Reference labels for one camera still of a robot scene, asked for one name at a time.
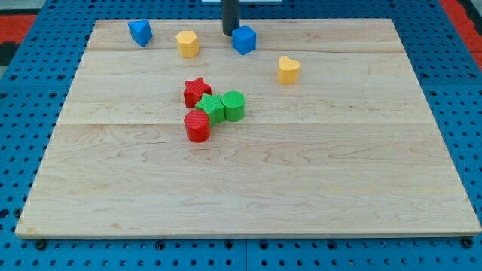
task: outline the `green cylinder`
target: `green cylinder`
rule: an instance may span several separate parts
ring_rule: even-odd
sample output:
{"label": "green cylinder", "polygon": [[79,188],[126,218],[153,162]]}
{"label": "green cylinder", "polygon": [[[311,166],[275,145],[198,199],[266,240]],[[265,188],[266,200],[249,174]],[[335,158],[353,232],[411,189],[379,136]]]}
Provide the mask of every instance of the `green cylinder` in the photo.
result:
{"label": "green cylinder", "polygon": [[227,121],[238,121],[244,117],[244,95],[236,90],[226,92],[222,99]]}

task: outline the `blue block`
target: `blue block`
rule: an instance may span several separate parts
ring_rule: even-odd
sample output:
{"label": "blue block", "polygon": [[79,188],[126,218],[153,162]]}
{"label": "blue block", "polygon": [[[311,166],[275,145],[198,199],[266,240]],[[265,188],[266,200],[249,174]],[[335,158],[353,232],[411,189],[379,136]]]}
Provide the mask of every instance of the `blue block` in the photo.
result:
{"label": "blue block", "polygon": [[256,32],[246,25],[233,30],[233,48],[242,55],[256,50]]}
{"label": "blue block", "polygon": [[145,45],[152,38],[151,26],[148,20],[140,20],[135,22],[128,22],[130,35],[133,40],[137,42],[141,47]]}

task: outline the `yellow block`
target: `yellow block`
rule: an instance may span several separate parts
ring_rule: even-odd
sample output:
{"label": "yellow block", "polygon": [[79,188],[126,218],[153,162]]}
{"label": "yellow block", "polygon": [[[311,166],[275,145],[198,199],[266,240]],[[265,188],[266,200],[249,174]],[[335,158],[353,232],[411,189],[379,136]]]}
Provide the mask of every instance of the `yellow block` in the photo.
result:
{"label": "yellow block", "polygon": [[278,64],[278,82],[280,84],[293,84],[298,81],[301,64],[287,56],[281,56]]}
{"label": "yellow block", "polygon": [[182,57],[195,57],[199,53],[199,40],[194,31],[180,31],[175,41]]}

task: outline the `blue pegboard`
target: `blue pegboard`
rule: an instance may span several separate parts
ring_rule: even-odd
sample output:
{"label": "blue pegboard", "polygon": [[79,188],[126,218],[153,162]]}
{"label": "blue pegboard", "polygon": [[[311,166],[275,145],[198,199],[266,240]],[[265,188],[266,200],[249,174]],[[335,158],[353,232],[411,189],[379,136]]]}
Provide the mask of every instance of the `blue pegboard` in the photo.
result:
{"label": "blue pegboard", "polygon": [[[96,19],[219,18],[200,0],[50,0],[0,81],[0,269],[482,269],[482,238],[39,241],[14,235]],[[482,218],[482,74],[436,1],[284,0],[242,18],[392,18]]]}

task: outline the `red star block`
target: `red star block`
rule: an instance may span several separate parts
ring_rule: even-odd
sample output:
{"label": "red star block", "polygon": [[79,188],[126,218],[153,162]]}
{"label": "red star block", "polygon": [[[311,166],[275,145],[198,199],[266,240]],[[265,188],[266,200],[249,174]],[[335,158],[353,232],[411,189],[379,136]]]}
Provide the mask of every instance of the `red star block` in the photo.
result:
{"label": "red star block", "polygon": [[211,86],[204,83],[203,78],[192,81],[184,81],[186,89],[184,90],[184,101],[186,107],[193,108],[196,103],[201,100],[203,93],[211,95]]}

